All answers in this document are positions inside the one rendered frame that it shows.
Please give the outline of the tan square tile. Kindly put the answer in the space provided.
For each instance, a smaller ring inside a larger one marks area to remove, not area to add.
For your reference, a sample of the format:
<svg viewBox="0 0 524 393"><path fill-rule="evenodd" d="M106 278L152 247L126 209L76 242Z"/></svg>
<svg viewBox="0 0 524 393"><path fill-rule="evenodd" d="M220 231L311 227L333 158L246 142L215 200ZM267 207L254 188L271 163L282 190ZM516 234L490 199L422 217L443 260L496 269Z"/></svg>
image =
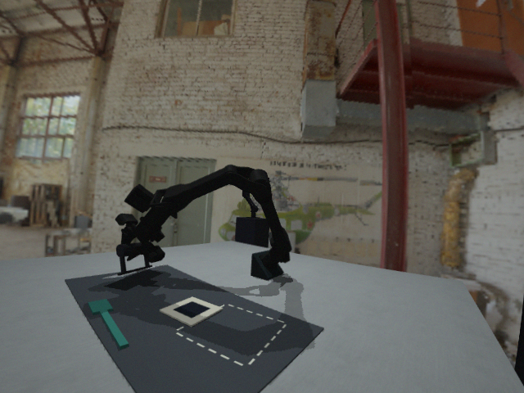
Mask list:
<svg viewBox="0 0 524 393"><path fill-rule="evenodd" d="M223 308L192 296L174 305L164 307L160 309L160 312L193 327L213 314L217 314L220 310L223 310Z"/></svg>

